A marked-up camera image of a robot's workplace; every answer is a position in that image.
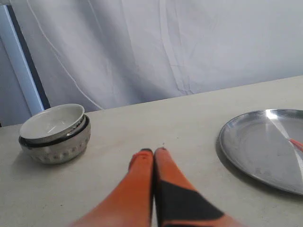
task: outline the white table top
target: white table top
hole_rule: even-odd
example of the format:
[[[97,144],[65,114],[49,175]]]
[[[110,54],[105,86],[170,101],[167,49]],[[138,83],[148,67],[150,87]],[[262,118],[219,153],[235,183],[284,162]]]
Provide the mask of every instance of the white table top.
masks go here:
[[[258,109],[303,109],[303,76],[88,113],[81,157],[43,166],[21,152],[20,125],[0,128],[0,226],[64,226],[115,188],[133,153],[165,146],[214,205],[254,227],[298,227],[303,197],[272,189],[219,160],[216,138],[231,118]],[[156,226],[155,213],[153,226]]]

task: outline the white cloth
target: white cloth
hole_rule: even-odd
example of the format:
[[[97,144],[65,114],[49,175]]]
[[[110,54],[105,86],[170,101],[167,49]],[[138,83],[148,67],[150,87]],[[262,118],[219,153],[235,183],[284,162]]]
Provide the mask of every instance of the white cloth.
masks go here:
[[[11,0],[51,106],[86,111],[303,74],[299,0]]]

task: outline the steel plate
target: steel plate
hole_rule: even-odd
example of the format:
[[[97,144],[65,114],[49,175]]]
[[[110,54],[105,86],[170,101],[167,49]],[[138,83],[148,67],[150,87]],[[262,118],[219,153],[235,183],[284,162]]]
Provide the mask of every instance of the steel plate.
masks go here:
[[[262,110],[242,114],[220,131],[223,153],[241,171],[281,190],[303,195],[303,111]]]

